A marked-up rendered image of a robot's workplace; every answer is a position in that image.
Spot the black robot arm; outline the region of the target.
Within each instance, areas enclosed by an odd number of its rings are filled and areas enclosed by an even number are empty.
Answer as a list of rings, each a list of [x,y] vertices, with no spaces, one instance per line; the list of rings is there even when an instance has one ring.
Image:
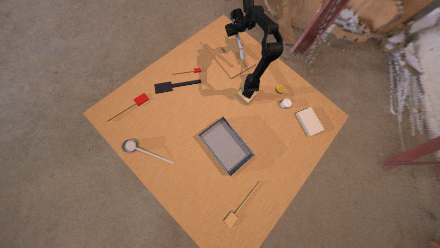
[[[235,19],[234,24],[243,17],[243,25],[245,27],[255,27],[257,23],[264,30],[262,39],[262,58],[253,73],[247,75],[244,83],[244,91],[242,95],[251,98],[254,91],[259,91],[260,77],[268,68],[269,64],[281,56],[283,52],[283,37],[279,31],[279,24],[274,23],[265,13],[261,5],[254,5],[254,0],[243,0],[243,16],[242,10],[235,9],[231,12],[231,17]],[[273,34],[276,42],[267,43],[268,35]]]

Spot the white cylinder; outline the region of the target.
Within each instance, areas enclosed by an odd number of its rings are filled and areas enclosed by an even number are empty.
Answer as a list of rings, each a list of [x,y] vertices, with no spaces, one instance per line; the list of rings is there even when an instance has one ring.
[[[281,101],[281,107],[286,109],[291,106],[291,101],[288,98],[285,98]]]

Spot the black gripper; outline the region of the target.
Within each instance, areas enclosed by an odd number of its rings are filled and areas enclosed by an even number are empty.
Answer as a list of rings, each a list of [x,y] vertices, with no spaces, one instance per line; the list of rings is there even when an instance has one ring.
[[[246,29],[248,28],[248,30],[252,29],[252,27],[245,27],[243,25],[243,17],[240,18],[240,20],[237,22],[237,24],[227,24],[225,25],[225,29],[227,32],[228,37],[232,36],[232,35],[236,35],[239,33],[243,33],[246,31]]]

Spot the grey metal roasting tin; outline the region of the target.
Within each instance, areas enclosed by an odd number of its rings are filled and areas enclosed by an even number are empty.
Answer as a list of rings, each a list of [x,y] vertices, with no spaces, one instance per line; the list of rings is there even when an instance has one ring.
[[[230,177],[255,156],[224,116],[199,137]]]

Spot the pale pink rectangular block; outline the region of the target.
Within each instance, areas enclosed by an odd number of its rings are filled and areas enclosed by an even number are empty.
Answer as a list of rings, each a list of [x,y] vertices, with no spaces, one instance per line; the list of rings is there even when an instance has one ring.
[[[324,130],[312,107],[296,113],[308,137]]]

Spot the yellow round disc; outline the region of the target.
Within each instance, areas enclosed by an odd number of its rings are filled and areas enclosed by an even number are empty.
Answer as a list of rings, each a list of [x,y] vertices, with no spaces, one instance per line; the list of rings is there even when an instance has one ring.
[[[285,87],[282,84],[279,84],[276,87],[276,91],[281,94],[285,91]]]

